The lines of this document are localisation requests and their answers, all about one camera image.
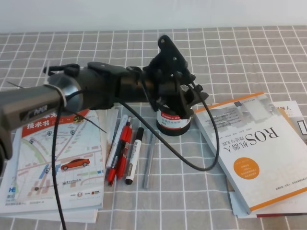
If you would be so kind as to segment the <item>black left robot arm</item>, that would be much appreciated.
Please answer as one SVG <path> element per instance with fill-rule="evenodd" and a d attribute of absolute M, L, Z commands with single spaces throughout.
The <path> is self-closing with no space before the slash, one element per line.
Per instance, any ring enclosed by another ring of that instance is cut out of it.
<path fill-rule="evenodd" d="M 12 157 L 11 132 L 34 122 L 59 107 L 69 113 L 85 109 L 110 109 L 114 103 L 149 103 L 157 111 L 166 105 L 182 119 L 192 107 L 208 98 L 171 38 L 158 39 L 160 49 L 144 68 L 89 62 L 81 68 L 67 64 L 44 68 L 48 83 L 3 91 L 0 94 L 0 158 Z"/>

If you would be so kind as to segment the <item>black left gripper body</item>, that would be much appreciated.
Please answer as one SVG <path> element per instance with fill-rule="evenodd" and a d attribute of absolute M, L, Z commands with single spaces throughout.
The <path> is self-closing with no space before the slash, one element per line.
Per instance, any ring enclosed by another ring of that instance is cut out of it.
<path fill-rule="evenodd" d="M 145 95 L 154 111 L 165 108 L 188 119 L 193 115 L 192 106 L 204 102 L 208 94 L 195 84 L 196 76 L 169 36 L 161 36 L 158 46 L 160 52 L 142 69 Z"/>

